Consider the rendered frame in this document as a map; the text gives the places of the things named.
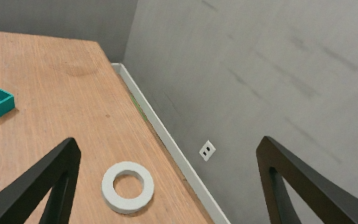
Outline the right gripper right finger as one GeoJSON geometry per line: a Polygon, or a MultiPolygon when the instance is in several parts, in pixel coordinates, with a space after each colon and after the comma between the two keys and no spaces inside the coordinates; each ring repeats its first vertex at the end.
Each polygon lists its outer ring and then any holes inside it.
{"type": "Polygon", "coordinates": [[[283,179],[324,224],[358,224],[358,198],[334,184],[271,136],[256,149],[271,224],[302,224],[283,179]]]}

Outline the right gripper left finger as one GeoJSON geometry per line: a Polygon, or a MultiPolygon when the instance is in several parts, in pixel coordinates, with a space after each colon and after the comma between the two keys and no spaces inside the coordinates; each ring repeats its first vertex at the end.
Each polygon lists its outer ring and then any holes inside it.
{"type": "Polygon", "coordinates": [[[82,152],[67,137],[0,191],[0,224],[24,224],[50,191],[38,224],[69,224],[82,152]]]}

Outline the pale grey ring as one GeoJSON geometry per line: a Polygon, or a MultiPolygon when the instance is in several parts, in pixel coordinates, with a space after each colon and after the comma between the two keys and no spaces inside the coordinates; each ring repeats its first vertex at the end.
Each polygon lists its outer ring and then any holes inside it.
{"type": "Polygon", "coordinates": [[[143,166],[133,162],[121,162],[110,167],[105,173],[101,184],[101,195],[110,209],[118,213],[130,214],[141,210],[149,202],[153,189],[153,179],[143,166]],[[114,191],[113,181],[124,174],[133,175],[142,184],[142,194],[139,197],[124,199],[114,191]]]}

